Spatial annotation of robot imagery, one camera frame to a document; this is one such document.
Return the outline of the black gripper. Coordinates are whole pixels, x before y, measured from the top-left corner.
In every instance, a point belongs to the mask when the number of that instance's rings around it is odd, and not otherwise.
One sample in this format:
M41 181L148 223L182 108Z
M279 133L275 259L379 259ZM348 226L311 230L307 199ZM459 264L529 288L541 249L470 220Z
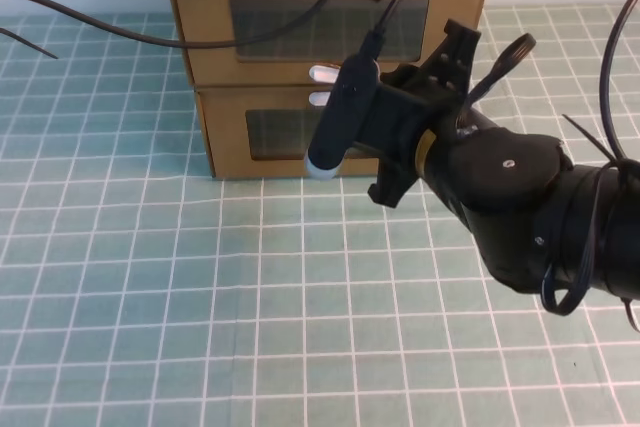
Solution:
M378 159L371 200L395 208L420 174L415 165L422 137L466 99L481 33L448 20L445 38L419 66L401 64L383 73L355 147Z

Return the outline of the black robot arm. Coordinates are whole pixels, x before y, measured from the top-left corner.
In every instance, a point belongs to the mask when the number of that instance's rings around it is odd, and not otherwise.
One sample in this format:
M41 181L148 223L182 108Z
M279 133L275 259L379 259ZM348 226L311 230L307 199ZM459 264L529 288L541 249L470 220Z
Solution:
M480 38L456 22L421 65L384 73L362 146L379 156L370 198L396 207L423 181L474 237L499 283L571 314L592 289L639 297L639 164L578 165L558 138L522 134L469 106Z

